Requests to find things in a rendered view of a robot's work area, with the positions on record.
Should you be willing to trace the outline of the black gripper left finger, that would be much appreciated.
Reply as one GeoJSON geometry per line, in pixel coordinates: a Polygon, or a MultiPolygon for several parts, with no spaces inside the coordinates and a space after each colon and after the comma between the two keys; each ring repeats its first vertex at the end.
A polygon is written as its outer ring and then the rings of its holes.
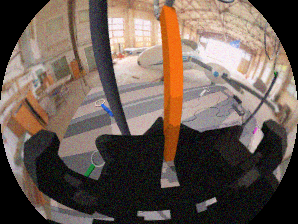
{"type": "Polygon", "coordinates": [[[162,117],[158,117],[148,132],[142,135],[100,135],[96,139],[96,148],[102,160],[153,163],[156,179],[161,179],[164,147],[164,119],[162,117]]]}

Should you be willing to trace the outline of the orange handle with grey loop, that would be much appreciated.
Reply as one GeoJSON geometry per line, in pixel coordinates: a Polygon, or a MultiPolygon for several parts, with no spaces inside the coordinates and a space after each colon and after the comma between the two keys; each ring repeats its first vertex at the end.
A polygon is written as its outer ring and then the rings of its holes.
{"type": "Polygon", "coordinates": [[[164,159],[174,160],[180,133],[182,95],[184,95],[184,68],[182,68],[182,47],[180,26],[178,26],[177,11],[174,0],[165,0],[161,14],[158,10],[160,0],[154,0],[154,18],[160,22],[162,40],[162,64],[164,64],[164,159]]]}

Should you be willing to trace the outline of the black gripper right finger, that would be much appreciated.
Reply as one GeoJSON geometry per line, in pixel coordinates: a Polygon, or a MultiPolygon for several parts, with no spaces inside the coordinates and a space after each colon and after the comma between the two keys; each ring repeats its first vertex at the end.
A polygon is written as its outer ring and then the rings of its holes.
{"type": "Polygon", "coordinates": [[[180,123],[176,155],[174,155],[174,167],[176,167],[177,179],[181,185],[190,184],[190,180],[204,161],[208,149],[213,145],[229,143],[239,140],[243,127],[241,124],[234,127],[216,128],[213,131],[198,132],[196,129],[186,127],[180,123]]]}

